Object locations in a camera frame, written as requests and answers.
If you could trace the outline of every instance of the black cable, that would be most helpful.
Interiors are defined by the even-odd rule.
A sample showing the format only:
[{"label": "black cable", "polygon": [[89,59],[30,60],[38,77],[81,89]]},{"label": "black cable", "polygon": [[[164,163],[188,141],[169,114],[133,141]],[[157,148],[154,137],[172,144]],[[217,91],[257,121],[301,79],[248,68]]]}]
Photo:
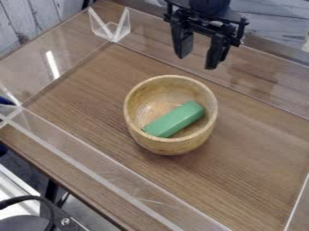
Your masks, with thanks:
[{"label": "black cable", "polygon": [[54,211],[53,203],[47,199],[38,197],[38,196],[22,196],[18,198],[7,199],[7,200],[0,201],[0,210],[6,209],[8,206],[12,206],[26,200],[41,200],[46,204],[46,206],[50,208],[51,218],[50,218],[50,222],[49,222],[49,225],[45,231],[51,231],[54,227],[54,223],[55,223],[55,211]]}]

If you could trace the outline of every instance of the wooden table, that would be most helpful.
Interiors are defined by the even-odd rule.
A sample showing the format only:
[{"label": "wooden table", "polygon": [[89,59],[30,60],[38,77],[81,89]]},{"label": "wooden table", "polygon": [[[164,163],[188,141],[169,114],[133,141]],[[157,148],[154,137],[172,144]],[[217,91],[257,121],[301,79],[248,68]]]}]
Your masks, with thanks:
[{"label": "wooden table", "polygon": [[[122,8],[103,1],[94,9],[99,14],[109,9],[117,17]],[[28,46],[41,46],[41,42],[43,38]],[[134,142],[122,112],[130,89],[141,81],[164,74],[189,76],[204,82],[214,91],[220,106],[210,140],[193,153],[176,157],[158,156]],[[225,80],[236,88],[244,88],[245,82],[247,93],[265,102],[114,43],[102,47],[31,100],[23,94],[19,98],[24,97],[24,106],[36,115],[78,136],[226,227],[244,231],[283,230],[309,172],[309,123],[295,115],[308,116],[308,68],[241,48],[232,51],[228,62],[210,74],[222,78],[221,85],[226,85]],[[297,100],[292,103],[291,95],[296,91]],[[292,113],[272,106],[273,101]],[[11,125],[0,130],[0,137],[20,156],[121,227],[168,230]],[[85,153],[77,151],[77,156],[85,158]],[[99,167],[97,160],[89,163],[94,169]]]}]

